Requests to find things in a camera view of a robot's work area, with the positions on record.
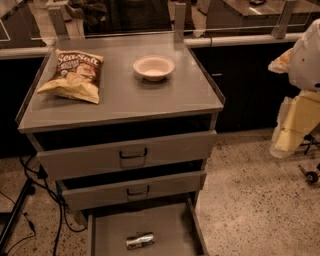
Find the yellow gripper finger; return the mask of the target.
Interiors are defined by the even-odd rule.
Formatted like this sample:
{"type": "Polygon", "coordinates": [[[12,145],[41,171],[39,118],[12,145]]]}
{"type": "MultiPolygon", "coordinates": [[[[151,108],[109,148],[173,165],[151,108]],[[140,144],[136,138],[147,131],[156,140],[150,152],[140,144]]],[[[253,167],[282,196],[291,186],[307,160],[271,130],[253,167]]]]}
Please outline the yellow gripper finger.
{"type": "Polygon", "coordinates": [[[268,65],[268,70],[278,74],[287,73],[292,51],[293,49],[290,48],[287,51],[285,51],[283,54],[281,54],[279,57],[277,57],[275,60],[273,60],[268,65]]]}
{"type": "Polygon", "coordinates": [[[285,158],[295,153],[304,137],[320,124],[320,93],[302,90],[296,97],[285,97],[280,105],[270,153],[285,158]]]}

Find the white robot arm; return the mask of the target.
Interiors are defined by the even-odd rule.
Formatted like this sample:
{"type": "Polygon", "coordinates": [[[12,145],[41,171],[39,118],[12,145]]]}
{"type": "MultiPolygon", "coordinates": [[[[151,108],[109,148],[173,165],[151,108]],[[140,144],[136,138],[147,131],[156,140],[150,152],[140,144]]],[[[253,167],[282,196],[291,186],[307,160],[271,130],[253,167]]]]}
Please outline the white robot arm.
{"type": "Polygon", "coordinates": [[[276,158],[292,155],[304,137],[320,124],[320,19],[314,21],[292,48],[272,61],[268,70],[287,73],[289,83],[300,89],[280,106],[270,153],[276,158]]]}

